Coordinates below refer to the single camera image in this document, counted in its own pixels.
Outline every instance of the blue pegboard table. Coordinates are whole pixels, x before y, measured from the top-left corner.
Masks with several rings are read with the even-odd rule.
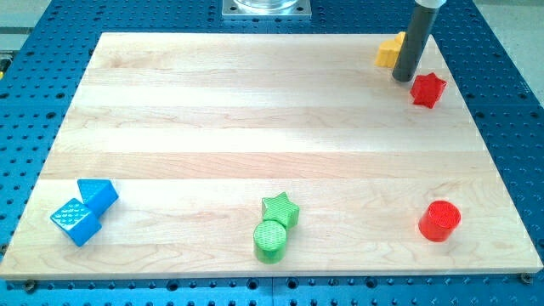
[[[412,0],[312,1],[312,20],[221,20],[217,0],[53,0],[0,81],[0,245],[7,247],[103,31],[395,33]],[[544,111],[470,0],[434,37],[539,254]],[[5,282],[0,305],[541,305],[544,274]]]

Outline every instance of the blue cube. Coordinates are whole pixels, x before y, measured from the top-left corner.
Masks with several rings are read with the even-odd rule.
[[[57,224],[78,247],[87,242],[101,228],[98,218],[88,207],[76,199],[69,200],[63,207],[51,215]]]
[[[109,179],[78,179],[77,186],[82,194],[83,204],[100,216],[119,198]]]

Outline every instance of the green star block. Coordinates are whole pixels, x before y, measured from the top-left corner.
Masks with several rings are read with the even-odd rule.
[[[263,198],[263,220],[277,221],[286,230],[297,225],[299,210],[296,204],[289,201],[285,192],[274,198]]]
[[[275,221],[263,221],[253,232],[254,252],[265,264],[275,264],[286,254],[287,231]]]

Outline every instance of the wooden tabletop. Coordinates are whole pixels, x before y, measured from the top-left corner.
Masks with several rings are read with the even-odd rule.
[[[536,272],[527,235],[431,38],[430,110],[373,65],[394,35],[105,33],[0,264],[6,279]],[[76,180],[120,199],[77,247],[49,220]],[[261,199],[301,207],[278,264]],[[417,222],[457,205],[443,243]]]

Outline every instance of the red cylinder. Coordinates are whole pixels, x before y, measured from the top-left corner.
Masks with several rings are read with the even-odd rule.
[[[419,220],[419,230],[425,238],[434,242],[448,239],[461,222],[461,213],[448,201],[434,201]]]

